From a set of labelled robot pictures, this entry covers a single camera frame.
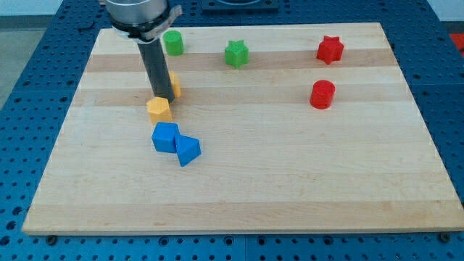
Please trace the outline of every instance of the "red star block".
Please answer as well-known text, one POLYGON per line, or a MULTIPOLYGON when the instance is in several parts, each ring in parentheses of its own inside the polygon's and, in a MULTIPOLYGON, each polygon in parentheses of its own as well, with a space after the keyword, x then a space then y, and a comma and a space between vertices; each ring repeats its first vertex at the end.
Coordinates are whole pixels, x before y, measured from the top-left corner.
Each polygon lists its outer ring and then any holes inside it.
POLYGON ((324 41, 319 44, 318 55, 316 58, 323 60, 326 64, 331 64, 333 61, 341 59, 344 45, 340 41, 340 37, 324 36, 324 41))

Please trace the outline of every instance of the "green cylinder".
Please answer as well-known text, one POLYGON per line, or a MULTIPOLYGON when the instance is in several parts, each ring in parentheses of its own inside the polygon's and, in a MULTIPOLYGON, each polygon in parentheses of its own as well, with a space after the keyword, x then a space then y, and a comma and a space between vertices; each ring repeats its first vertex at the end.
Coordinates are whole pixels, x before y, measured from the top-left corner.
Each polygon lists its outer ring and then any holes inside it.
POLYGON ((168 55, 177 56, 183 54, 182 35, 176 30, 170 30, 162 37, 165 42, 168 55))

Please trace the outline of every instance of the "toy block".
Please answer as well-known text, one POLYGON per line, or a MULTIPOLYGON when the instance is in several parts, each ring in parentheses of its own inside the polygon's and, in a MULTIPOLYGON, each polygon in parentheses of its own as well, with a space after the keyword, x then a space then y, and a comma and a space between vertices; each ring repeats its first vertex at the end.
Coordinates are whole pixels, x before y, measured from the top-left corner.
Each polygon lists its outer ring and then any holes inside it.
POLYGON ((166 98, 154 97, 146 103, 146 110, 150 116, 152 124, 158 122, 172 122, 173 116, 169 108, 169 101, 166 98))
POLYGON ((225 48, 225 63, 239 68, 248 62, 248 47, 245 46, 244 41, 229 41, 229 45, 225 48))
POLYGON ((175 147, 181 167, 184 167, 202 153, 200 142, 196 138, 177 135, 175 137, 175 147))
POLYGON ((170 30, 162 36, 165 42, 166 52, 170 56, 183 54, 182 35, 179 31, 170 30))
POLYGON ((175 137, 179 135, 177 124, 158 122, 152 135, 154 148, 157 152, 176 153, 175 137))
POLYGON ((310 104, 316 109, 327 109, 331 106, 334 94, 333 83, 328 80, 319 80, 312 87, 310 104))
POLYGON ((343 48, 344 45, 341 43, 340 37, 324 36, 324 40, 319 44, 316 58, 323 60, 329 65, 333 61, 341 59, 343 48))
POLYGON ((181 82, 179 77, 174 72, 169 72, 169 78, 171 79, 171 86, 173 87, 174 97, 177 99, 182 95, 181 82))

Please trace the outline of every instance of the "red cylinder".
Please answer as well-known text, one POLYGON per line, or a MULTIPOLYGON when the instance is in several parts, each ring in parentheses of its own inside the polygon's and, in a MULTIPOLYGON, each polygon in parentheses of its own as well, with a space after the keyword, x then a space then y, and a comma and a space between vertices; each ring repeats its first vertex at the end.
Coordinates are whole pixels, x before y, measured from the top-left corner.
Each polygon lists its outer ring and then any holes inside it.
POLYGON ((331 106, 334 94, 333 83, 328 80, 319 80, 312 86, 310 103, 316 109, 327 109, 331 106))

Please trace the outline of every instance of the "wooden board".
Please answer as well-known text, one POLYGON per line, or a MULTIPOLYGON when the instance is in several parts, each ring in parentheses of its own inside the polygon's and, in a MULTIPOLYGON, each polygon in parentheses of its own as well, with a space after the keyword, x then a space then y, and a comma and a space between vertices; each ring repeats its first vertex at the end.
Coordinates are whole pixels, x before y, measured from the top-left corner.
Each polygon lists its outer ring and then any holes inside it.
POLYGON ((186 167, 154 150, 136 45, 102 30, 23 230, 29 234, 452 231, 464 211, 378 23, 178 28, 186 167), (343 59, 315 59, 324 35, 343 59), (224 64, 244 39, 250 63, 224 64), (307 103, 336 84, 330 109, 307 103))

